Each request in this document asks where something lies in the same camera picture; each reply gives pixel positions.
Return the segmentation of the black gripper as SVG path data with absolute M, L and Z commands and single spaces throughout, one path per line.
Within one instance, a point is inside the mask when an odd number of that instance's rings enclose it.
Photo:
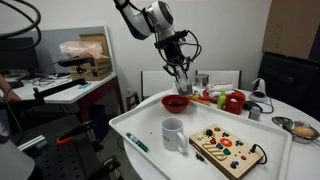
M 181 50 L 181 46 L 183 43 L 181 42 L 188 34 L 189 30 L 182 30 L 175 32 L 173 35 L 163 39 L 157 40 L 154 43 L 154 46 L 158 50 L 163 50 L 165 53 L 164 61 L 171 67 L 180 66 L 184 78 L 186 80 L 189 79 L 188 71 L 190 69 L 190 62 L 194 60 L 194 58 L 190 56 L 184 56 Z M 176 71 L 170 70 L 168 65 L 164 65 L 163 69 L 170 75 L 173 76 L 176 80 Z

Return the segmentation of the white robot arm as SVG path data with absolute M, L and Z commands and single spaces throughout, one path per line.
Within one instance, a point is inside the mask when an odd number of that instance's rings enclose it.
M 190 30 L 174 30 L 173 16 L 168 4 L 156 1 L 148 7 L 138 9 L 130 0 L 113 1 L 132 36 L 138 40 L 145 40 L 154 34 L 154 46 L 166 62 L 163 69 L 174 76 L 177 82 L 187 81 L 187 71 L 190 63 L 197 57 L 200 45 L 198 42 L 195 43 L 197 49 L 192 57 L 182 53 L 181 46 L 186 45 L 185 37 L 194 34 Z

